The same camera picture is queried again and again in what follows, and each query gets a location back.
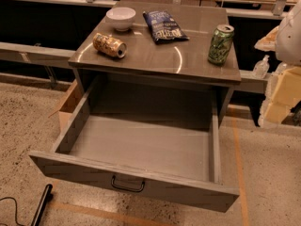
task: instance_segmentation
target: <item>can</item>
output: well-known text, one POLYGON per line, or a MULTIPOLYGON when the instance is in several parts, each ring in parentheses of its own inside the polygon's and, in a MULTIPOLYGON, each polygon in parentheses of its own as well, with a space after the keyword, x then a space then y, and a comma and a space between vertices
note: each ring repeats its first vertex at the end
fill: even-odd
POLYGON ((96 50, 109 55, 110 57, 122 58, 126 54, 126 44, 113 37, 97 33, 93 37, 93 46, 96 50))
POLYGON ((220 24, 214 31, 208 53, 208 61, 222 66, 228 57, 233 44, 234 27, 228 24, 220 24))

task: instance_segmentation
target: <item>concrete floor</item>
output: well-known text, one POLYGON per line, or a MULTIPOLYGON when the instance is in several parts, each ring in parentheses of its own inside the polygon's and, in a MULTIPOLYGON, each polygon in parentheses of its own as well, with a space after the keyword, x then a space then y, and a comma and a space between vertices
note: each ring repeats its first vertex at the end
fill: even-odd
MULTIPOLYGON (((49 115, 66 89, 0 75, 0 199, 17 200, 19 223, 30 225, 52 184, 40 225, 300 225, 301 128, 255 127, 248 110, 232 105, 220 127, 222 181, 241 196, 227 213, 44 177, 28 152, 51 149, 59 121, 49 115)), ((0 201, 0 225, 16 225, 14 210, 13 201, 0 201)))

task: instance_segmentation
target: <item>bowl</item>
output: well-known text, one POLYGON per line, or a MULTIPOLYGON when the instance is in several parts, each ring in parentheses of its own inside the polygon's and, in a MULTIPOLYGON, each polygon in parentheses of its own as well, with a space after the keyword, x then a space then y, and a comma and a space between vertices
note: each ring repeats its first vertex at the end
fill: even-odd
POLYGON ((135 10, 132 8, 112 8, 106 12, 105 22, 118 31, 127 31, 135 21, 135 10))

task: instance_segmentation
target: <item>drawer front panel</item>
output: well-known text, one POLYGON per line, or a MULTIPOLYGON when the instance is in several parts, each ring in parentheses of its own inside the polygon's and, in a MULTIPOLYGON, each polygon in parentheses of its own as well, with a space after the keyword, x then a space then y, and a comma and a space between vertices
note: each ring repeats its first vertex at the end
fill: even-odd
POLYGON ((30 157, 48 177, 168 202, 226 212, 238 198, 236 188, 224 188, 212 183, 187 186, 184 179, 179 180, 178 184, 153 180, 149 175, 134 176, 100 169, 95 164, 89 165, 87 161, 69 155, 31 152, 30 157))

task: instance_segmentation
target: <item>black handle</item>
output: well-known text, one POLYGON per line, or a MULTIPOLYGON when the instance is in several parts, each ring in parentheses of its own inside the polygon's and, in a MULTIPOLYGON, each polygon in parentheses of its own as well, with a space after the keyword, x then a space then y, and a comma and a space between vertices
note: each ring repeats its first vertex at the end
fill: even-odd
POLYGON ((40 198, 40 203, 39 206, 37 208, 36 214, 34 216, 34 219, 32 220, 31 226, 38 226, 40 224, 40 219, 41 216, 44 212, 46 203, 47 203, 47 199, 51 193, 51 189, 53 188, 52 185, 47 185, 44 189, 43 195, 40 198))
POLYGON ((141 183, 141 187, 139 189, 135 189, 135 188, 129 188, 126 186, 118 186, 115 184, 115 179, 116 179, 116 176, 113 176, 112 180, 111 180, 111 185, 113 188, 124 190, 124 191, 129 191, 129 192, 142 192, 144 189, 145 182, 141 183))

